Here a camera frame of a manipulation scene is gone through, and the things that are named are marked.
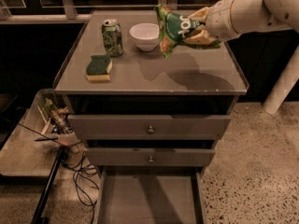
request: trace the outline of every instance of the green can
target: green can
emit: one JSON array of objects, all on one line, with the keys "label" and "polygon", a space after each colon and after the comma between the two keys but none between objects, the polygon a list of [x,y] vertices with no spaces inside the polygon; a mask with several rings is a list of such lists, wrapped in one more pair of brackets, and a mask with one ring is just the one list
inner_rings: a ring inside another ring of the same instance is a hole
[{"label": "green can", "polygon": [[120,56],[123,53],[121,26],[116,19],[106,19],[102,24],[102,36],[106,53]]}]

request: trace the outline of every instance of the floor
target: floor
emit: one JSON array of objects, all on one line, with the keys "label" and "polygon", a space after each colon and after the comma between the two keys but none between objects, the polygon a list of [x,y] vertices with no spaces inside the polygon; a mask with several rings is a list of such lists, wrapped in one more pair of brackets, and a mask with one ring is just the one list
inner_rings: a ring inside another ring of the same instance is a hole
[{"label": "floor", "polygon": [[[284,103],[275,115],[264,112],[260,103],[236,104],[201,179],[206,224],[299,223],[298,114],[298,102]],[[0,152],[0,174],[49,172],[58,145],[33,142],[35,137],[17,127]],[[80,160],[84,147],[79,148],[70,155],[70,165]],[[60,168],[45,207],[50,223],[90,223],[92,209],[78,200],[72,177],[73,171]],[[99,183],[97,176],[93,180]],[[90,183],[81,179],[79,184],[96,200],[98,192]],[[30,223],[42,190],[0,186],[0,223]],[[193,223],[181,220],[176,223]]]}]

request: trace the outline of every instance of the drawer knob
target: drawer knob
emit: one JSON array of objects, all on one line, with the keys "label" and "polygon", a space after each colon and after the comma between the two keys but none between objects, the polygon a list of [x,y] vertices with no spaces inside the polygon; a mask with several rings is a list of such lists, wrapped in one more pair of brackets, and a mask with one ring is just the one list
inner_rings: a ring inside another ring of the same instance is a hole
[{"label": "drawer knob", "polygon": [[148,128],[148,134],[154,134],[155,130],[153,129],[153,127],[150,125]]},{"label": "drawer knob", "polygon": [[148,161],[148,163],[149,164],[152,164],[152,163],[154,163],[155,162],[155,159],[154,158],[152,158],[151,156],[149,157],[149,161]]}]

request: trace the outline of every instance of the wire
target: wire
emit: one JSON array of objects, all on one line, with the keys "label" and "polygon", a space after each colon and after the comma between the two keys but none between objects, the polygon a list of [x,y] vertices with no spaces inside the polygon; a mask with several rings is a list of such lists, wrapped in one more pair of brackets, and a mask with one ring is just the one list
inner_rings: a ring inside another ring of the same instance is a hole
[{"label": "wire", "polygon": [[[10,119],[6,119],[6,118],[3,118],[5,119],[6,121],[8,122],[12,122],[12,123],[15,123],[15,121],[12,121]],[[76,188],[76,193],[77,193],[77,196],[78,196],[78,199],[80,200],[80,202],[86,206],[91,206],[92,207],[92,218],[91,218],[91,223],[93,223],[93,220],[94,220],[94,207],[96,206],[96,203],[97,201],[94,201],[92,200],[92,198],[88,195],[88,193],[86,191],[83,190],[83,188],[78,184],[78,178],[81,177],[81,178],[84,178],[85,180],[89,181],[93,186],[92,188],[96,188],[99,190],[99,187],[98,185],[90,179],[90,177],[94,176],[97,174],[96,170],[95,170],[95,167],[94,165],[92,164],[87,164],[85,166],[83,166],[83,162],[86,158],[86,154],[85,152],[83,151],[82,153],[82,156],[81,156],[81,159],[79,161],[78,164],[76,164],[75,166],[70,166],[67,161],[65,160],[66,157],[68,157],[68,153],[71,153],[71,154],[79,154],[80,152],[80,149],[79,149],[79,146],[78,144],[82,143],[81,141],[79,142],[76,142],[75,144],[72,144],[70,146],[66,146],[56,140],[52,140],[50,139],[49,137],[47,137],[46,135],[42,134],[42,133],[39,133],[23,124],[20,124],[19,122],[17,123],[18,125],[22,126],[24,129],[27,129],[33,133],[36,133],[38,135],[41,135],[42,137],[44,137],[46,140],[50,140],[54,143],[57,143],[59,144],[60,146],[62,147],[65,147],[65,156],[64,156],[64,160],[61,160],[61,163],[63,164],[63,167],[73,171],[73,181],[75,183],[75,188]],[[88,203],[84,202],[83,199],[82,199],[82,196],[84,196],[87,200],[88,200]]]}]

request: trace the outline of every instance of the sponge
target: sponge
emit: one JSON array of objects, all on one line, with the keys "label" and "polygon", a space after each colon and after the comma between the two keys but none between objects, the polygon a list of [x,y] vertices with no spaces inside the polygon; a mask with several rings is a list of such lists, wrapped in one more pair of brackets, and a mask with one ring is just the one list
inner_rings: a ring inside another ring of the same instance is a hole
[{"label": "sponge", "polygon": [[112,60],[109,55],[93,55],[86,67],[86,76],[89,81],[110,80]]}]

